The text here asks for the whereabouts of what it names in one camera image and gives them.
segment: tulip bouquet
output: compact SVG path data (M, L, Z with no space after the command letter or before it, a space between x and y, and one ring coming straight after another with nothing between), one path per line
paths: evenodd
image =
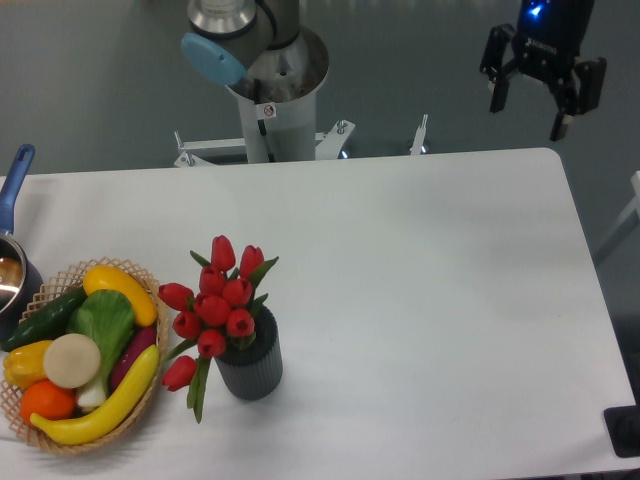
M161 285L158 291L158 297L179 312L173 330L184 339L166 357L165 361L175 361L162 384L172 392L189 385L187 407L200 423L211 359L225 351L251 349L256 339L254 319L268 296L256 297L256 289L278 257L265 261L260 248L248 245L238 268L231 242L224 235L213 239L211 261L190 253L202 267L199 293L194 295L178 283ZM196 345L197 359L181 355Z

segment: pot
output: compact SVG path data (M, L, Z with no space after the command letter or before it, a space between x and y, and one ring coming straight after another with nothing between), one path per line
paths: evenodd
M256 315L256 339L246 350L226 350L215 357L216 365L231 393L243 400L269 395L282 378L282 355L276 319L265 306Z
M33 145L18 149L0 190L0 341L11 336L42 284L40 273L12 238L16 198L34 155Z

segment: gray vase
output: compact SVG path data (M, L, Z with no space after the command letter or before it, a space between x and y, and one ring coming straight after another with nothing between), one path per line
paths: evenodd
M270 394L282 378L282 355L278 324L262 307L254 319L256 339L247 350L227 350L215 358L231 393L243 400L258 400Z

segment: wicker basket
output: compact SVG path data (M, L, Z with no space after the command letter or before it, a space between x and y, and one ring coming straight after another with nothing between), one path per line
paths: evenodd
M65 272L58 272L57 276L51 277L49 279L49 283L42 285L40 287L40 292L33 296L33 301L27 306L27 310L22 314L22 320L28 318L33 314L33 312L67 290L80 287L85 273L91 267L99 264L111 265L127 272L152 296L158 309L158 336L156 343L160 351L160 364L162 364L162 358L166 354L169 338L169 311L167 306L158 298L159 284L156 279L153 278L147 270L132 263L130 260L109 258L90 260L88 262L80 262L78 265L70 266ZM161 367L159 366L149 388L140 402L138 402L131 414L115 430L104 437L82 445L61 445L51 440L40 430L31 428L24 423L20 417L20 399L22 398L22 391L18 387L9 385L4 379L0 382L0 407L4 411L5 417L9 420L9 428L13 430L18 438L23 440L27 445L35 446L44 452L58 455L88 452L112 442L128 430L140 418L142 412L149 403L151 396L157 388L160 369Z

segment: saucepan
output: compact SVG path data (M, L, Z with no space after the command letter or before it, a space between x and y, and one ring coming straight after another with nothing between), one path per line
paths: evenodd
M18 149L0 190L0 341L13 333L42 284L40 273L12 237L16 198L35 153L33 145Z

